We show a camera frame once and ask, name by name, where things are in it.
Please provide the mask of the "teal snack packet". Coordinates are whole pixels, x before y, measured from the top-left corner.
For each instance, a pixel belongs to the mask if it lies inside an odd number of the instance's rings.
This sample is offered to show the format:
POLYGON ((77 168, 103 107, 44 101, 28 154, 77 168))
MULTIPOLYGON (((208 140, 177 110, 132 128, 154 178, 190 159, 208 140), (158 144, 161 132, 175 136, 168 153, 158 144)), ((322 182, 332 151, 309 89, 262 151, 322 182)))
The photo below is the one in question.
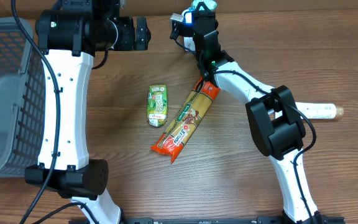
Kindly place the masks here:
POLYGON ((196 9, 199 3, 203 3, 207 9, 213 11, 217 7, 217 2, 215 0, 193 0, 191 3, 191 8, 196 9))

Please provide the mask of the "green juice carton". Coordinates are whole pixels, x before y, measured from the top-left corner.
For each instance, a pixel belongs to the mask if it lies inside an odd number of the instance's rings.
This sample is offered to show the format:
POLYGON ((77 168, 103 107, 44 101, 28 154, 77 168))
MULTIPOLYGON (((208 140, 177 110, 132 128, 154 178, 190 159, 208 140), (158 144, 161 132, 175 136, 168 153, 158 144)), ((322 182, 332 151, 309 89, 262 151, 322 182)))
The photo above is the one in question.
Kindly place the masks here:
POLYGON ((147 119, 154 127, 161 127, 167 118, 167 88, 165 85, 151 85, 147 97, 147 119))

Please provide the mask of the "orange spaghetti packet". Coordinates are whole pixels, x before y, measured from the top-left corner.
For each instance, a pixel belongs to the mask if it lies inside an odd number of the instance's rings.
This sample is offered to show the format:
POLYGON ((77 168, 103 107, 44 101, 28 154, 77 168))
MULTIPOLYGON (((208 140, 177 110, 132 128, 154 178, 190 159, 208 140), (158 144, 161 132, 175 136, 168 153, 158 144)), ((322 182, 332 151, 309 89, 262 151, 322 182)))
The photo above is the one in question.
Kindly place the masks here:
POLYGON ((161 137, 150 147, 151 150, 170 156, 173 163, 202 122, 219 92, 218 87, 200 78, 161 137))

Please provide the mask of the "white tube with gold cap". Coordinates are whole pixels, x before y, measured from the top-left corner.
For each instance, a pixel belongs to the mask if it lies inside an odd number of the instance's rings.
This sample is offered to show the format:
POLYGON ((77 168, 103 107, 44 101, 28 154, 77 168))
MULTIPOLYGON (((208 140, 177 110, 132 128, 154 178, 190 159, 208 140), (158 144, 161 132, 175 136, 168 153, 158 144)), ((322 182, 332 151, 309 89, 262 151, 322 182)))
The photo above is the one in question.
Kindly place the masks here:
POLYGON ((344 108, 333 103, 302 103, 296 107, 308 119, 339 119, 344 115, 344 108))

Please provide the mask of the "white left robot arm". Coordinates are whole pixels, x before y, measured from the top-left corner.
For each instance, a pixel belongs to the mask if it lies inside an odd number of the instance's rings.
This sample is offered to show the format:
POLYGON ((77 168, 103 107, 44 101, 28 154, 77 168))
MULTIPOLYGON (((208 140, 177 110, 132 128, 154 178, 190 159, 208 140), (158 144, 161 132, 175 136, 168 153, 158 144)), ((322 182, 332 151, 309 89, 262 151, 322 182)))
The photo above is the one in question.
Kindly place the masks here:
POLYGON ((35 23, 34 41, 44 66, 45 118, 36 164, 25 181, 80 207, 87 223, 123 223, 106 186, 108 163, 91 159, 86 144, 86 100, 96 52, 147 50, 145 18, 119 14, 115 1, 58 1, 35 23))

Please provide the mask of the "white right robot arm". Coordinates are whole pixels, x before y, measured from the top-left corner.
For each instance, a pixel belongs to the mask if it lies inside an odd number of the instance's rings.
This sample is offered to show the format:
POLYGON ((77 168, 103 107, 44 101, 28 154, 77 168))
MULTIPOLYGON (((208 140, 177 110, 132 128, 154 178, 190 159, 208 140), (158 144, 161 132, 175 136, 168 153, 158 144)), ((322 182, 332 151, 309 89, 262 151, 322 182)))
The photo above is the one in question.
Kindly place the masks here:
POLYGON ((322 223, 303 165, 303 154, 309 150, 303 144, 305 126, 311 122, 296 107, 286 86, 274 88, 259 82, 221 50, 215 7, 214 1, 192 3, 192 38, 201 76, 245 104, 253 142, 276 171, 285 221, 322 223))

